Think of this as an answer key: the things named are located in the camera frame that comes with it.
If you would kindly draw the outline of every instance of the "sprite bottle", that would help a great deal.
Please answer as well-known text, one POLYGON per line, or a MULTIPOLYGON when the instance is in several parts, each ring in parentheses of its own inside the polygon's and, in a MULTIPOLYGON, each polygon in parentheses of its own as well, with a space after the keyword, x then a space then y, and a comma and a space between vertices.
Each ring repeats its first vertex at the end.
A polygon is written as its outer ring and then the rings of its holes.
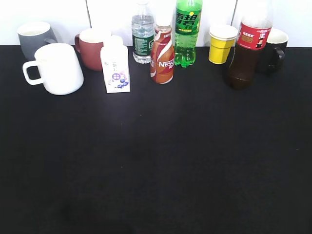
POLYGON ((187 67, 196 59, 203 0, 177 0, 175 21, 175 65, 187 67))

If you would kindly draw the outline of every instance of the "bottle cap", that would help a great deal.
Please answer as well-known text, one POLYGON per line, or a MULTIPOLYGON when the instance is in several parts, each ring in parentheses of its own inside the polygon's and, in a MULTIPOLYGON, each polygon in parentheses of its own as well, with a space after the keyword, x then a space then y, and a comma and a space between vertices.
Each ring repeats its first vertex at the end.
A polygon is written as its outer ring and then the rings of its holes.
POLYGON ((171 25, 172 22, 172 14, 158 14, 155 17, 156 24, 160 27, 167 27, 171 25))
POLYGON ((123 40, 120 36, 111 35, 105 42, 104 46, 118 46, 123 45, 123 40))

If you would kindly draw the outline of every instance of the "gray mug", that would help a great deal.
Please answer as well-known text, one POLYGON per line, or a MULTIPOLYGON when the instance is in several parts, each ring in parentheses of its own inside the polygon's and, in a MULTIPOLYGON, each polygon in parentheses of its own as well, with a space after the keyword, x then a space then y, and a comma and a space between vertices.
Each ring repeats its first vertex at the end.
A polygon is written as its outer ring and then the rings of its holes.
POLYGON ((51 25, 46 22, 31 22, 18 28, 21 50, 28 60, 35 60, 35 52, 50 43, 56 43, 57 39, 51 25))

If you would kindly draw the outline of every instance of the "red mug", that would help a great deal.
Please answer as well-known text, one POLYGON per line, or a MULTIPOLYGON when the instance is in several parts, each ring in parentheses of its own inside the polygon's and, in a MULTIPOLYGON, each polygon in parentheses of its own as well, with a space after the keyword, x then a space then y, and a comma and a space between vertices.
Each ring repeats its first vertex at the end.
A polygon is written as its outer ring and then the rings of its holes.
POLYGON ((76 50, 81 54, 84 65, 94 71, 102 71, 101 49, 111 35, 109 31, 89 28, 75 36, 76 50))

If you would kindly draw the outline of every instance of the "paper cup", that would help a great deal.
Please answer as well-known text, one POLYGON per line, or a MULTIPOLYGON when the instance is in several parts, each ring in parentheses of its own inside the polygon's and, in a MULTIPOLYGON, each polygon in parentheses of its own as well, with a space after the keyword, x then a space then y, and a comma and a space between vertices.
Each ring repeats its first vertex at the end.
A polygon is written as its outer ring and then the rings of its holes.
POLYGON ((223 64, 226 62, 230 49, 235 43, 237 33, 238 30, 230 25, 215 25, 210 28, 210 62, 214 64, 223 64))

